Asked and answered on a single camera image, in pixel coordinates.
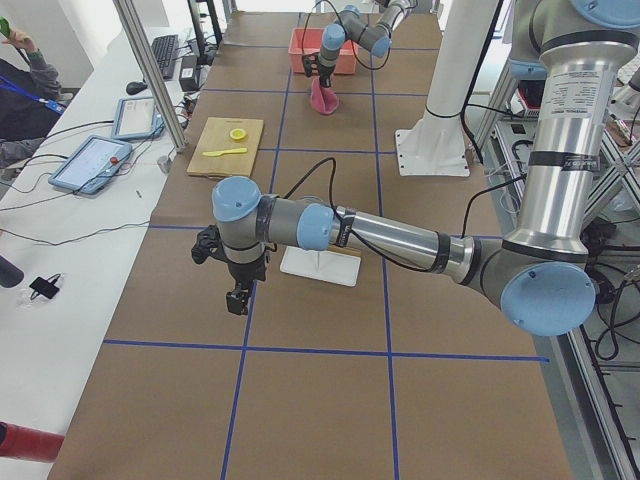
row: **white desk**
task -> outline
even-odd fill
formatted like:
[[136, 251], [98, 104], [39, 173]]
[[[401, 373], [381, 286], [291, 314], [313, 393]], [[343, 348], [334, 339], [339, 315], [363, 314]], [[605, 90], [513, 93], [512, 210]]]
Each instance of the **white desk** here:
[[[174, 32], [166, 29], [148, 32], [149, 38], [167, 33]], [[121, 33], [53, 132], [113, 119], [117, 100], [127, 96], [126, 84], [141, 78], [127, 38]], [[167, 82], [167, 86], [177, 103], [183, 95], [177, 80]], [[148, 95], [148, 90], [139, 94]], [[110, 133], [111, 125], [74, 130], [45, 142], [37, 153], [69, 155], [88, 135], [108, 137]], [[130, 174], [116, 177], [95, 197], [69, 195], [18, 210], [0, 211], [0, 227], [58, 242], [101, 228], [145, 222], [166, 179], [156, 160], [172, 148], [165, 132], [138, 159]], [[34, 160], [15, 180], [14, 187], [29, 190], [42, 173], [53, 172], [59, 165], [43, 162], [56, 160], [59, 159]], [[15, 190], [7, 192], [0, 201], [0, 210], [61, 193], [43, 177], [28, 195]], [[1, 421], [66, 433], [145, 231], [145, 227], [129, 228], [60, 247], [36, 245], [6, 233], [0, 235], [0, 255], [25, 274], [19, 286], [0, 288]], [[22, 303], [25, 292], [31, 291], [29, 284], [37, 276], [47, 278], [56, 273], [62, 273], [64, 278], [53, 300], [30, 306]], [[50, 468], [50, 464], [0, 458], [0, 478], [4, 479], [43, 479]]]

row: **yellow ring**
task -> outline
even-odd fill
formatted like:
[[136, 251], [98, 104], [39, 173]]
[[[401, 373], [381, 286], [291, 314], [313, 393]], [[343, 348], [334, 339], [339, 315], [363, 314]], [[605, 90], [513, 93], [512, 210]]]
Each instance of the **yellow ring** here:
[[244, 128], [234, 128], [229, 132], [229, 136], [234, 142], [240, 142], [247, 137], [247, 131]]

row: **person's hand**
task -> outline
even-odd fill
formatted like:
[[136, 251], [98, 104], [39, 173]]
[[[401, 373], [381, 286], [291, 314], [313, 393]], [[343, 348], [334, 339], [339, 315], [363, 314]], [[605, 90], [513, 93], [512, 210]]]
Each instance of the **person's hand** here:
[[3, 40], [2, 43], [13, 45], [16, 48], [24, 48], [27, 53], [35, 53], [38, 51], [36, 42], [29, 36], [28, 33], [22, 30], [11, 29], [11, 35], [8, 39]]

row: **red cylinder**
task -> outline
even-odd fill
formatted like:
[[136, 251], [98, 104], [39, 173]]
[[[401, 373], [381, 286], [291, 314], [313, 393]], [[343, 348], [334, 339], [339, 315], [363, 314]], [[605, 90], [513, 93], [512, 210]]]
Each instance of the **red cylinder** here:
[[63, 440], [63, 435], [0, 422], [0, 457], [54, 462]]

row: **brown table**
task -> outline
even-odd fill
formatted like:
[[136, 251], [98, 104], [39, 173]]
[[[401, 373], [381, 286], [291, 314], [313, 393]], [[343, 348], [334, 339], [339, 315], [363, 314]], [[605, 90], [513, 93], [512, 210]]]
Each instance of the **brown table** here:
[[[337, 77], [331, 117], [290, 73], [303, 23], [233, 17], [50, 478], [572, 478], [548, 360], [479, 294], [369, 252], [354, 288], [293, 277], [278, 270], [281, 248], [250, 315], [236, 317], [226, 267], [191, 261], [214, 183], [185, 170], [209, 116], [265, 120], [252, 175], [263, 192], [335, 156], [339, 204], [456, 234], [486, 186], [476, 165], [464, 179], [398, 174], [393, 135], [422, 116], [435, 16], [405, 21], [383, 70]], [[299, 193], [326, 198], [327, 182], [328, 168]], [[488, 196], [469, 232], [500, 235]]]

